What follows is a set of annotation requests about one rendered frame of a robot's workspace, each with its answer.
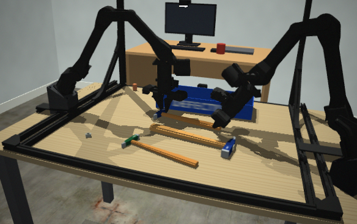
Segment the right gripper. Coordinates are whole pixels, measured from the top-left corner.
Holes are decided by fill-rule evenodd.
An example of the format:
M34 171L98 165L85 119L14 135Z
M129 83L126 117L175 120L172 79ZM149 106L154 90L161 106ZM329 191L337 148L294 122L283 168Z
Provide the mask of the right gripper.
M167 95L167 98L164 99L164 107L165 112L167 113L171 102L173 100L181 102L188 98L188 94L186 91L178 90L178 91L171 91L173 88L171 87L173 77L158 77L155 79L157 81L157 86L149 84L144 86L142 89L143 94L149 94L153 92L153 98L156 101L159 109L163 109L163 97ZM158 88L157 88L158 87ZM173 93L174 92L174 93Z

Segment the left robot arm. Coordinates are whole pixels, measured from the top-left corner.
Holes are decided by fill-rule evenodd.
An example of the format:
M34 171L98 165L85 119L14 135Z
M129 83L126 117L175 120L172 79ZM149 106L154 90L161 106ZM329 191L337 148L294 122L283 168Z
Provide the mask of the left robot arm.
M339 51L340 28L339 20L328 13L293 23L268 56L249 72L244 73L237 63L233 63L223 70L221 76L232 88L237 88L234 92L236 98L248 103L253 96L261 97L261 89L255 86L264 86L270 82L277 66L300 38L317 36L323 47L330 95L329 105L324 106L325 121L339 134L340 148L345 160L357 158L357 118L353 116L345 93Z

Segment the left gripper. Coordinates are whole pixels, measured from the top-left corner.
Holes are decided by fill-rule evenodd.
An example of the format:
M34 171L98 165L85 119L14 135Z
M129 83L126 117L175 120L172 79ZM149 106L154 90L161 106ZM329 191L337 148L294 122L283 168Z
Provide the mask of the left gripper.
M211 118L215 121L212 127L214 129L218 127L225 128L230 119L234 118L245 105L246 103L239 101L233 93L227 103L222 106L222 109L217 109L212 113Z

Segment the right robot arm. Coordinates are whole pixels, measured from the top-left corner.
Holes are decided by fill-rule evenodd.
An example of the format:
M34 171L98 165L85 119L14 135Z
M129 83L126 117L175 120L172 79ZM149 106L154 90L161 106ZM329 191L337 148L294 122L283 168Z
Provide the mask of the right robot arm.
M101 35L103 35L105 29L113 21L128 21L150 44L152 50L158 57L152 63L152 65L157 65L158 77L171 77L172 65L174 66L174 74L176 76L190 76L190 59L176 59L170 44L159 38L140 19L134 10L115 9L111 6L105 6L97 13L94 30L92 31L81 56L73 67L68 67L61 74L57 84L53 85L53 87L62 95L73 94L73 90L76 87L76 81L81 81L82 78L84 79L87 76L89 69L92 67L89 65L89 60L92 57L91 55L93 55L101 39Z

